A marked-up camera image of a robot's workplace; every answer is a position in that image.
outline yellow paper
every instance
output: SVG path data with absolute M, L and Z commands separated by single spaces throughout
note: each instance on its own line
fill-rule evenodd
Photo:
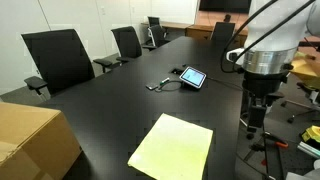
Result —
M 212 130 L 162 114 L 128 165 L 160 180 L 202 179 Z

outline tablet screen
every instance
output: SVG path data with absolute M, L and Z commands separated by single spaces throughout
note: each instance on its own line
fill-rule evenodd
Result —
M 180 76 L 180 79 L 185 81 L 186 83 L 200 88 L 206 75 L 196 69 L 188 67 Z

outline television screen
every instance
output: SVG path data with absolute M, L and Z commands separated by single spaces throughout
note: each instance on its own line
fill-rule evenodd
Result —
M 249 13 L 251 0 L 201 0 L 200 11 Z

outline cardboard box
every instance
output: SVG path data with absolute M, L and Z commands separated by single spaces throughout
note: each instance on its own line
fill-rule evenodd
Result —
M 296 75 L 307 86 L 320 89 L 320 62 L 309 59 L 296 58 L 292 61 L 294 69 L 291 73 Z
M 0 102 L 0 179 L 62 179 L 81 153 L 63 113 Z

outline chair backrest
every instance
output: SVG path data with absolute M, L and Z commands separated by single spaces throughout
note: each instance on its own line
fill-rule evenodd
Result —
M 215 43 L 226 44 L 233 35 L 235 23 L 217 22 L 211 35 Z
M 112 29 L 111 31 L 117 42 L 121 57 L 137 58 L 141 56 L 141 45 L 132 26 Z
M 149 27 L 160 25 L 160 18 L 148 16 Z
M 94 78 L 91 61 L 74 29 L 22 37 L 50 94 Z
M 154 46 L 160 47 L 167 43 L 164 38 L 164 32 L 162 27 L 159 25 L 155 25 L 148 28 L 151 33 L 151 38 Z

